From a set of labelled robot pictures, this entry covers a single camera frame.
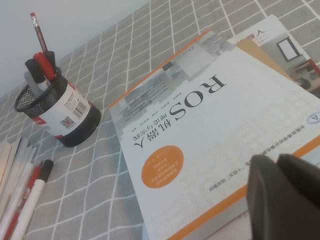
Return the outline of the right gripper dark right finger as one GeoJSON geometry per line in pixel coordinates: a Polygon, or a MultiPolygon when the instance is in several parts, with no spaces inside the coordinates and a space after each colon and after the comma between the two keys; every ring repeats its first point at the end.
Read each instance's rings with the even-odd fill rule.
{"type": "Polygon", "coordinates": [[[320,168],[290,154],[281,154],[278,167],[291,185],[316,207],[320,207],[320,168]]]}

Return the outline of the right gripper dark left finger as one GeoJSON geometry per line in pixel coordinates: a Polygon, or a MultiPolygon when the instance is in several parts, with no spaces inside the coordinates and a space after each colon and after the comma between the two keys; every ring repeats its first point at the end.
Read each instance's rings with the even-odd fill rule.
{"type": "Polygon", "coordinates": [[[320,208],[265,155],[251,158],[246,201],[254,240],[318,240],[320,208]]]}

